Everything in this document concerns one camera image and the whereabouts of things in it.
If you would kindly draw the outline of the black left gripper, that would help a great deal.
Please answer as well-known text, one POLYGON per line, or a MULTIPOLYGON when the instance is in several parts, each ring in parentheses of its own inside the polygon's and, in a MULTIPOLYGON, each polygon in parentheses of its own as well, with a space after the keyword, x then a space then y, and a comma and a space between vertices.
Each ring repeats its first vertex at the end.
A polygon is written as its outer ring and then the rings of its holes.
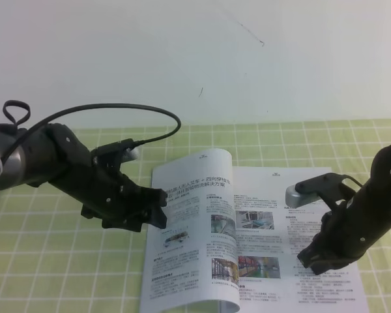
POLYGON ((49 184, 79 201, 83 217, 99 218, 105 229, 140 232, 143 223, 166 228, 167 216, 161 208, 167 205, 165 191, 142 188, 120 170, 94 166, 91 151, 65 125, 49 124, 45 132, 63 166, 49 184), (141 216, 138 201, 144 199, 155 205, 147 206, 141 216))

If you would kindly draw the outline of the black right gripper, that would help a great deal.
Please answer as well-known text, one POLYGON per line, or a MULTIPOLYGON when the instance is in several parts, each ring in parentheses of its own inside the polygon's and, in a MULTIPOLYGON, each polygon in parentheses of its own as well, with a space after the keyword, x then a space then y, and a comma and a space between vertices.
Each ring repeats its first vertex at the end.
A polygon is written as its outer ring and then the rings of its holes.
POLYGON ((324 227, 316 246, 308 246, 297 258, 314 274, 337 270, 359 260, 391 229, 391 200, 353 198, 341 212, 341 220, 324 227))

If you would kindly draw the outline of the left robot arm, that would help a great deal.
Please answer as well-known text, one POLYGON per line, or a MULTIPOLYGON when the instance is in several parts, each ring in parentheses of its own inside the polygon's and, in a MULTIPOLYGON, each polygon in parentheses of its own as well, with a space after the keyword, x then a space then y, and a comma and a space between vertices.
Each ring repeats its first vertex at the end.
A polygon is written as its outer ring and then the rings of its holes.
POLYGON ((38 188, 48 183, 80 202, 81 215, 101 220, 104 229, 139 232, 144 224, 166 227, 166 192, 137 185, 121 172, 121 164, 133 160, 139 146, 166 139, 176 130, 147 140, 126 139, 89 150, 70 128, 55 120, 97 109, 145 110, 179 122, 176 115, 141 104, 86 104, 57 112, 26 129, 21 125, 31 115, 15 120, 9 107, 30 110, 28 104, 18 100, 3 105, 9 122, 0 124, 0 190, 20 185, 38 188))

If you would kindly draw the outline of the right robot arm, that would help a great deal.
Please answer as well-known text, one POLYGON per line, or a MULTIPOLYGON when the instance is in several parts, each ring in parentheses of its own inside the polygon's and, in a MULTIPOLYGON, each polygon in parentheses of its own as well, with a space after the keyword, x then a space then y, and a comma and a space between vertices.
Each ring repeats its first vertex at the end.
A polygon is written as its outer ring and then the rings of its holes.
POLYGON ((325 173, 287 188, 285 203, 299 208, 323 200, 329 210, 312 242, 297 256, 320 275, 359 260, 391 229, 391 145, 374 157, 368 181, 355 191, 349 175, 325 173))

